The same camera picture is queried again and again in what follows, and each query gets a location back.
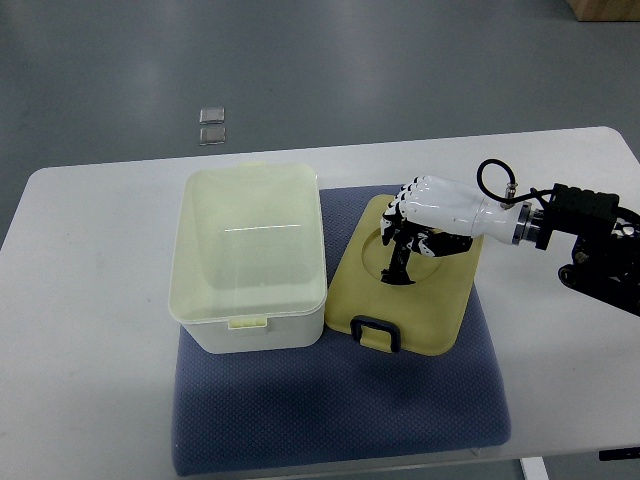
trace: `robotic hand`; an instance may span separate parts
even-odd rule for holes
[[[509,175],[504,197],[482,181],[491,164]],[[402,187],[380,220],[382,242],[395,241],[383,282],[413,283],[406,270],[411,252],[430,257],[463,253],[480,235],[514,245],[527,240],[546,250],[551,233],[558,230],[577,236],[573,263],[558,271],[561,282],[640,316],[640,215],[619,207],[617,195],[555,184],[516,197],[512,170],[496,159],[480,165],[477,181],[479,190],[427,175]],[[533,198],[541,209],[526,201]]]

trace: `blue fabric mat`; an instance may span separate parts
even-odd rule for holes
[[[329,280],[368,201],[398,188],[321,191]],[[475,288],[456,344],[438,357],[381,353],[326,328],[311,347],[213,355],[180,332],[179,475],[486,447],[510,434]]]

